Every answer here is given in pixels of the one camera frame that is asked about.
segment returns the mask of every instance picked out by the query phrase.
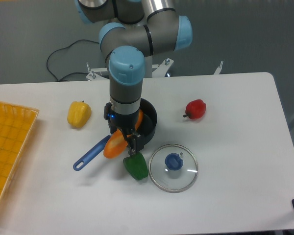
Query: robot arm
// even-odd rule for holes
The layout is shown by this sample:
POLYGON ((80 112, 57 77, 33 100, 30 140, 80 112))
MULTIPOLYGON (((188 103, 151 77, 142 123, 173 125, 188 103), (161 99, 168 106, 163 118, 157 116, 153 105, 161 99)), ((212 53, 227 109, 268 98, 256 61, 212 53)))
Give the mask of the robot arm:
MULTIPOLYGON (((108 10, 110 4, 115 6, 114 12, 119 12, 119 6, 126 4, 135 5, 137 12, 140 12, 139 5, 143 9, 147 24, 126 29, 121 23, 108 23, 99 33, 100 49, 110 77, 110 102, 105 106, 104 118, 108 120, 111 133, 117 128, 121 130, 130 146, 130 154, 139 152, 144 148, 144 137, 135 131, 135 123, 145 76, 144 57, 188 47, 193 39, 191 24, 187 17, 177 15, 171 0, 77 1, 92 22, 96 20, 90 11, 108 10), (91 6, 89 2, 93 6, 98 2, 102 4, 96 9, 85 8, 91 6)), ((137 12, 131 21, 138 19, 137 12)))
POLYGON ((75 0, 75 5, 86 24, 113 18, 123 24, 136 24, 144 18, 140 0, 75 0))

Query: yellow tray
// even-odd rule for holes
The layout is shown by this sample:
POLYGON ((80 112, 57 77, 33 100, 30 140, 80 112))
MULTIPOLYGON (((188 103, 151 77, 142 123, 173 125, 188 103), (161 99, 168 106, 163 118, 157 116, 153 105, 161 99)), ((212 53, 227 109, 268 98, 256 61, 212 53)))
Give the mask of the yellow tray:
POLYGON ((39 110, 0 102, 0 200, 39 110))

